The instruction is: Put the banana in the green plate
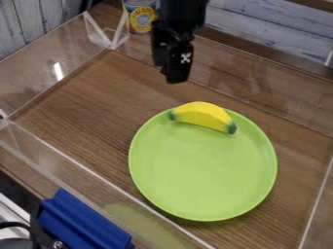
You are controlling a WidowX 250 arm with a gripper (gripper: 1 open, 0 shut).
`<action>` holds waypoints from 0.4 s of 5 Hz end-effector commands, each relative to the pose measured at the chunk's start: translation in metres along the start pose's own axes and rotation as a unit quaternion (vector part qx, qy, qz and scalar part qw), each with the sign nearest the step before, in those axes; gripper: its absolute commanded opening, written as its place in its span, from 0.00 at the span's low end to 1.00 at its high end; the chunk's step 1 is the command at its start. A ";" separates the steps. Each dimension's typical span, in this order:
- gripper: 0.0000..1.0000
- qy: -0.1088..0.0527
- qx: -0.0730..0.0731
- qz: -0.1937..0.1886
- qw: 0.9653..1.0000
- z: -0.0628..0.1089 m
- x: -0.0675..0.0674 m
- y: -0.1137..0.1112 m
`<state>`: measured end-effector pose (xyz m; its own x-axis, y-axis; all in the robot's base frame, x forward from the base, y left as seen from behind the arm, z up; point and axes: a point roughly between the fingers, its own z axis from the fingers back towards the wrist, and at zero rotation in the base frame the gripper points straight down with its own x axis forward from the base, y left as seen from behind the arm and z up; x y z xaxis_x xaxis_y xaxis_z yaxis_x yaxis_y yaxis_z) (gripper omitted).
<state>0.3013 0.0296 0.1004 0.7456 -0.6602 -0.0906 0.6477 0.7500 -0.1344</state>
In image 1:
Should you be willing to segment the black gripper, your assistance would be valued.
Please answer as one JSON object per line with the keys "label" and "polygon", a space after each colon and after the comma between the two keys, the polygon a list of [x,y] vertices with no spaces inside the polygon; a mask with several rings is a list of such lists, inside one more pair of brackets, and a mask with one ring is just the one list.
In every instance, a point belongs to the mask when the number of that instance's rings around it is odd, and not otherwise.
{"label": "black gripper", "polygon": [[151,26],[153,63],[161,68],[169,84],[186,82],[190,75],[194,46],[188,40],[206,21],[210,0],[157,0],[157,20]]}

